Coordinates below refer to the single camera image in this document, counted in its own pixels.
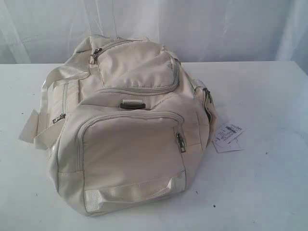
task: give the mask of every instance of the white backdrop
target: white backdrop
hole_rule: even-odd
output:
[[[0,63],[63,63],[86,36],[160,42],[183,62],[295,60],[308,0],[0,0]]]

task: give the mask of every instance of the barcode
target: barcode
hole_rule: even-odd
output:
[[[230,130],[230,131],[233,132],[233,133],[236,133],[235,130],[233,130],[232,128],[230,128],[230,127],[228,127],[228,126],[226,126],[226,129]]]

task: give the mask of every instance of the zipper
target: zipper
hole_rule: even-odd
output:
[[[174,83],[170,86],[165,86],[165,87],[159,87],[159,88],[107,88],[107,89],[101,89],[98,90],[99,92],[114,92],[114,93],[124,93],[124,94],[131,94],[131,95],[140,95],[140,93],[144,93],[145,95],[147,94],[163,94],[163,93],[168,93],[175,88],[177,88],[179,84],[179,62],[176,61],[174,58],[171,57],[171,63],[172,63],[172,69],[173,69],[173,75],[174,75]]]
[[[182,136],[182,123],[184,122],[184,118],[176,113],[173,112],[150,112],[150,113],[138,113],[138,112],[118,112],[109,115],[100,115],[94,117],[87,122],[85,122],[77,133],[77,140],[78,140],[78,171],[83,170],[83,135],[86,132],[87,128],[98,121],[104,121],[113,118],[120,118],[120,117],[130,117],[130,118],[139,118],[139,119],[156,119],[156,118],[171,118],[178,122],[178,125],[175,126],[175,136],[178,141],[179,150],[181,153],[185,152],[185,139]]]
[[[68,84],[66,83],[64,85],[64,89],[63,89],[63,98],[62,98],[62,113],[56,117],[55,119],[52,120],[52,122],[55,124],[57,122],[59,122],[61,119],[65,119],[66,117],[66,104],[67,104],[67,88],[68,88]]]
[[[208,110],[207,108],[207,101],[209,100],[210,103],[213,102],[212,100],[212,96],[211,96],[211,92],[207,89],[207,88],[203,88],[203,91],[204,91],[204,100],[203,100],[203,105],[204,105],[204,108],[205,108],[205,112],[206,112],[206,115],[207,115],[207,118],[208,118],[208,122],[211,123],[212,121],[212,114],[210,113],[210,111]]]
[[[111,42],[101,48],[95,49],[94,53],[90,55],[89,57],[89,64],[95,64],[97,65],[97,59],[98,56],[100,56],[102,53],[104,53],[106,50],[113,48],[115,46],[127,43],[127,42],[135,42],[140,40],[129,40],[129,39],[121,39],[120,41]]]

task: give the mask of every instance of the table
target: table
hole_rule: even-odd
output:
[[[307,230],[308,77],[296,63],[183,63],[211,90],[220,124],[246,125],[245,150],[218,154],[211,144],[186,192],[95,218],[60,199],[45,153],[17,139],[59,65],[0,65],[1,231]]]

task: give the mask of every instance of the beige duffel bag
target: beige duffel bag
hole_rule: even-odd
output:
[[[164,46],[91,36],[47,76],[20,139],[48,150],[73,209],[101,215],[187,189],[216,118],[209,90]]]

